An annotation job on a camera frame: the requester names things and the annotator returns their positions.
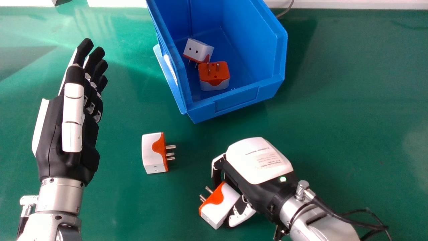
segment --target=metal prong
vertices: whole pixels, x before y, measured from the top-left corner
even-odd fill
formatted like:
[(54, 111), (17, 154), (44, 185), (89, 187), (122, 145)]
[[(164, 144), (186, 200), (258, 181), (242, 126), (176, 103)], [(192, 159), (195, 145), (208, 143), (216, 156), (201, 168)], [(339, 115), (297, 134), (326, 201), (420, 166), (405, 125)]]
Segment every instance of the metal prong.
[(166, 146), (165, 147), (167, 150), (169, 150), (169, 149), (176, 149), (177, 148), (177, 146), (176, 145), (168, 145), (168, 146)]
[(202, 202), (205, 202), (205, 201), (207, 200), (204, 196), (202, 196), (202, 194), (199, 194), (199, 199), (200, 199)]
[(209, 187), (205, 187), (205, 190), (207, 190), (210, 194), (213, 194), (213, 191)]

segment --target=cable connector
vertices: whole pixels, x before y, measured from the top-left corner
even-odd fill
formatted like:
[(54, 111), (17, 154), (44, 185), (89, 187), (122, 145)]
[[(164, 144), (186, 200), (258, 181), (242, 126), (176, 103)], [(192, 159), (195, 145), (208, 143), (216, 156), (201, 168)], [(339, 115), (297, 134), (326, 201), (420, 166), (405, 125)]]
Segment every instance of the cable connector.
[(226, 182), (222, 182), (214, 192), (208, 187), (205, 189), (210, 193), (210, 196), (205, 198), (203, 195), (199, 195), (202, 201), (202, 205), (199, 207), (199, 216), (214, 229), (218, 229), (241, 195)]
[(166, 145), (163, 132), (145, 134), (141, 138), (141, 154), (147, 174), (167, 172), (168, 161), (175, 160), (174, 153), (167, 153), (175, 149), (176, 145)]

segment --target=plug pin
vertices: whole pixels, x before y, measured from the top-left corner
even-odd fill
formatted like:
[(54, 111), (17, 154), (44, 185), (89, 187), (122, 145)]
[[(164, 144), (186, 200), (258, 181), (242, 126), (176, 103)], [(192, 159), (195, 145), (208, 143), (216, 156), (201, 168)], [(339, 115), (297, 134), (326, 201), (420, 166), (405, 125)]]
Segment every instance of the plug pin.
[(213, 191), (209, 187), (205, 187), (205, 190), (207, 190), (210, 194), (213, 194)]
[(202, 202), (205, 202), (207, 199), (202, 196), (202, 194), (199, 194), (199, 200), (201, 200)]

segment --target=black fingertip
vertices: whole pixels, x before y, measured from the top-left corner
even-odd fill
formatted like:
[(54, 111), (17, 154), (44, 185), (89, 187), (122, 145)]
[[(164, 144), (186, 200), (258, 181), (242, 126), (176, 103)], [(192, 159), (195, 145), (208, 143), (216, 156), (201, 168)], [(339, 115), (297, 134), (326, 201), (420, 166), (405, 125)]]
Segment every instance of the black fingertip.
[(67, 83), (85, 85), (85, 71), (80, 66), (72, 65), (67, 68), (64, 85)]
[(101, 94), (101, 91), (103, 91), (103, 90), (104, 90), (104, 88), (106, 87), (107, 83), (108, 83), (107, 77), (106, 77), (106, 76), (104, 76), (104, 75), (102, 75), (102, 76), (100, 77), (100, 82), (99, 82), (99, 84), (97, 85), (97, 91), (98, 91), (98, 93), (100, 93), (100, 94)]
[(103, 48), (97, 47), (94, 49), (94, 51), (89, 54), (88, 61), (85, 65), (85, 72), (92, 76), (94, 74), (96, 65), (103, 59), (104, 56), (105, 52)]
[(92, 40), (85, 38), (76, 48), (77, 51), (74, 57), (73, 64), (76, 63), (80, 66), (83, 66), (86, 56), (88, 56), (89, 52), (93, 47), (94, 43), (92, 42)]
[(107, 61), (101, 60), (95, 67), (94, 75), (91, 76), (91, 82), (94, 82), (97, 86), (100, 83), (100, 78), (107, 70), (108, 64)]

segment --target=label on robotic hand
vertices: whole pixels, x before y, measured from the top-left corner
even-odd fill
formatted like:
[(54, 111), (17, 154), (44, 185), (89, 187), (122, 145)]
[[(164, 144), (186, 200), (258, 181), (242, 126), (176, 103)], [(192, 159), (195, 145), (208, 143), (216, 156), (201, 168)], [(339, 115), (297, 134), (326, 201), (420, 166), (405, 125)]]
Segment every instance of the label on robotic hand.
[(293, 171), (290, 161), (262, 137), (230, 145), (226, 159), (251, 184), (260, 184)]

